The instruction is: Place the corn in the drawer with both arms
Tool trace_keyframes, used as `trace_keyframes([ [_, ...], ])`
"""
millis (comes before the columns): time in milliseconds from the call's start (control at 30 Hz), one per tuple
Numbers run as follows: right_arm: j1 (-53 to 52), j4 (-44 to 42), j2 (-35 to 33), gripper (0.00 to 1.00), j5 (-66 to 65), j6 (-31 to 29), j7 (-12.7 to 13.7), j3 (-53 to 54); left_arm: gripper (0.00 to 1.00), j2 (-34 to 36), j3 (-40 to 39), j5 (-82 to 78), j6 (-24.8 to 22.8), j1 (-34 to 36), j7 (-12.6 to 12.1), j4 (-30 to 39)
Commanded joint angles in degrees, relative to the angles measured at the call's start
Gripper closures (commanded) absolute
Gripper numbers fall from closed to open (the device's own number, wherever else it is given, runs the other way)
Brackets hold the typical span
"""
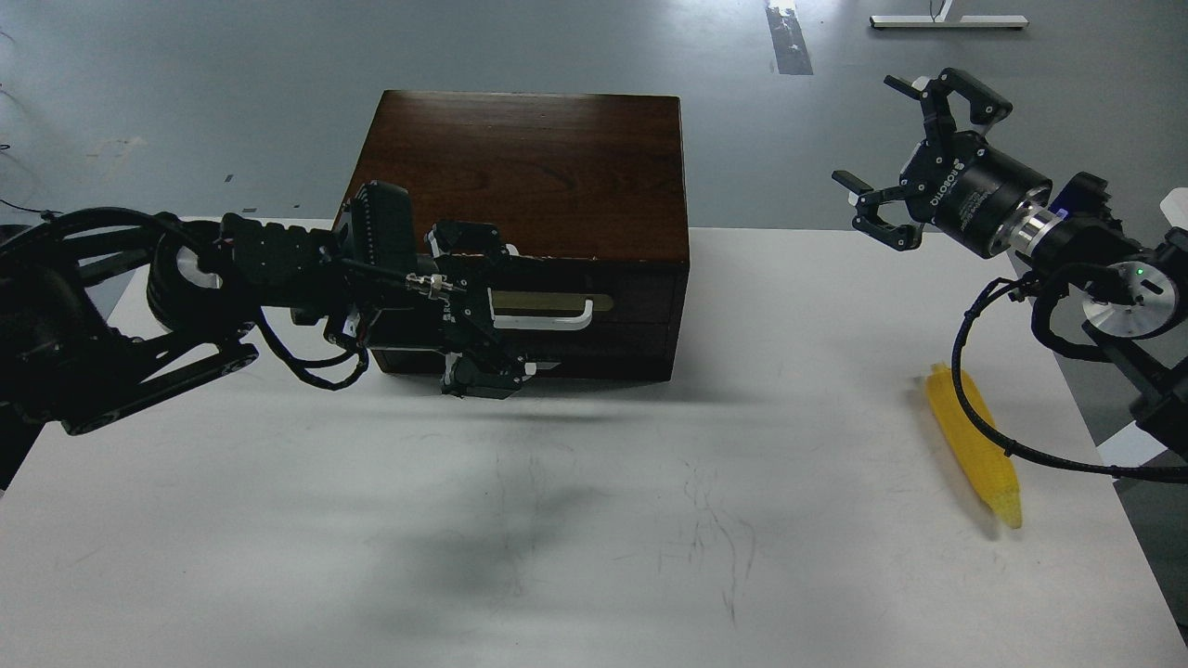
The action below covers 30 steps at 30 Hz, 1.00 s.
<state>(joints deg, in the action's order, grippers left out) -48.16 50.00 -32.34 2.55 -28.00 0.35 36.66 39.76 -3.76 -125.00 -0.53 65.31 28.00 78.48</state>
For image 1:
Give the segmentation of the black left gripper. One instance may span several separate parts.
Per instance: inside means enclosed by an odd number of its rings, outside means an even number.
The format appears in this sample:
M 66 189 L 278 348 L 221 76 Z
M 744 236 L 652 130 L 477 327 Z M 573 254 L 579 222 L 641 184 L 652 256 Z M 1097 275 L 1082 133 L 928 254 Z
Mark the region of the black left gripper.
M 505 399 L 561 360 L 526 353 L 494 327 L 489 284 L 571 282 L 586 258 L 522 256 L 492 223 L 441 220 L 425 233 L 432 259 L 368 269 L 368 349 L 446 355 L 441 393 Z

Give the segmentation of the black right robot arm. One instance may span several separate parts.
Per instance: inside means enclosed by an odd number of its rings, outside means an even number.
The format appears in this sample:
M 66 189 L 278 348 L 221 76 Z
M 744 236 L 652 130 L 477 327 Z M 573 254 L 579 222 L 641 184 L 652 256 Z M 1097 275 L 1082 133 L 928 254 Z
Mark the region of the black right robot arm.
M 1034 338 L 1061 357 L 1119 368 L 1138 391 L 1137 427 L 1184 456 L 1184 361 L 1165 366 L 1140 345 L 1184 321 L 1184 229 L 1145 247 L 1125 237 L 1102 178 L 1081 171 L 1055 193 L 1043 174 L 993 149 L 986 133 L 1013 105 L 971 73 L 884 82 L 920 105 L 924 136 L 895 185 L 834 171 L 854 207 L 849 223 L 898 252 L 918 247 L 933 225 L 981 258 L 1015 251 L 1026 263 L 1019 281 L 977 297 L 953 361 L 988 302 L 1034 300 Z

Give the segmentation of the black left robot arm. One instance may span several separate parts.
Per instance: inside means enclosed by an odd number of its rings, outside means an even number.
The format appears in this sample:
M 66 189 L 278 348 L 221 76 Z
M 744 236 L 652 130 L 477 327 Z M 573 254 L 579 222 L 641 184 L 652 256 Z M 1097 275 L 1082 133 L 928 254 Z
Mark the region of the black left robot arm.
M 560 364 L 517 330 L 583 330 L 613 305 L 549 290 L 546 266 L 497 225 L 417 232 L 407 191 L 378 181 L 320 228 L 110 207 L 5 225 L 4 487 L 43 426 L 102 429 L 244 368 L 258 345 L 324 391 L 394 352 L 437 355 L 446 396 L 508 397 Z

